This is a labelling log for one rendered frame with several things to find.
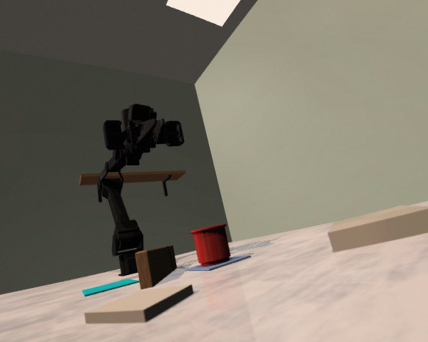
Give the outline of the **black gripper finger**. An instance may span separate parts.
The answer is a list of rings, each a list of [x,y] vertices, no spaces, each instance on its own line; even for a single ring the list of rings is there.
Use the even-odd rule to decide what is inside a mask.
[[[160,119],[156,121],[156,126],[154,128],[154,134],[156,137],[156,144],[166,144],[167,143],[167,132],[165,129],[165,121],[164,119]]]
[[[156,123],[157,122],[155,118],[144,122],[141,120],[129,120],[128,128],[132,145],[145,145],[146,141],[153,132]]]

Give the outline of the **tan flat slab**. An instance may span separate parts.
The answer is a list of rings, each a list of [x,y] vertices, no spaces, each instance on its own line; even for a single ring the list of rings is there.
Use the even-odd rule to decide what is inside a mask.
[[[146,323],[193,293],[192,284],[137,291],[87,311],[86,323]]]

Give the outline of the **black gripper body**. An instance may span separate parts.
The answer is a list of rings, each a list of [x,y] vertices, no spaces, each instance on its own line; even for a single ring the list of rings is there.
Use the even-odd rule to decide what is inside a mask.
[[[181,124],[178,121],[165,122],[165,129],[167,132],[167,146],[180,146],[184,143],[183,132]],[[125,145],[123,139],[126,139],[126,146],[131,153],[141,154],[143,152],[150,152],[150,148],[156,147],[156,137],[154,131],[146,141],[145,145],[132,145],[129,128],[127,125],[127,132],[121,131],[121,121],[107,120],[103,124],[103,133],[105,146],[109,150],[124,150]]]

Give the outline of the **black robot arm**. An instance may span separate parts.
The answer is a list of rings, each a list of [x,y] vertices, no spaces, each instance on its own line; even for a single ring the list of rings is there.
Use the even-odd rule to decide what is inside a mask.
[[[127,132],[129,120],[147,121],[156,119],[157,113],[147,105],[133,104],[129,108],[121,111],[122,131]],[[125,145],[124,150],[113,150],[113,157],[106,162],[105,168],[99,175],[98,189],[103,197],[108,200],[111,208],[115,229],[113,233],[112,255],[119,255],[121,274],[126,276],[129,274],[138,273],[135,253],[143,250],[143,234],[136,220],[130,220],[126,207],[123,203],[121,190],[123,186],[123,178],[121,168],[126,165],[139,165],[141,154],[131,153],[126,146],[126,139],[123,139]],[[109,172],[118,172],[120,178],[105,178]],[[137,248],[131,251],[120,252]]]

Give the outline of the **tan rectangular block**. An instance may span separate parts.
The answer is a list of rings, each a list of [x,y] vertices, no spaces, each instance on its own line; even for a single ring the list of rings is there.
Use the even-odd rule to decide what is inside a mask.
[[[404,206],[334,222],[328,231],[333,253],[428,233],[428,207]]]

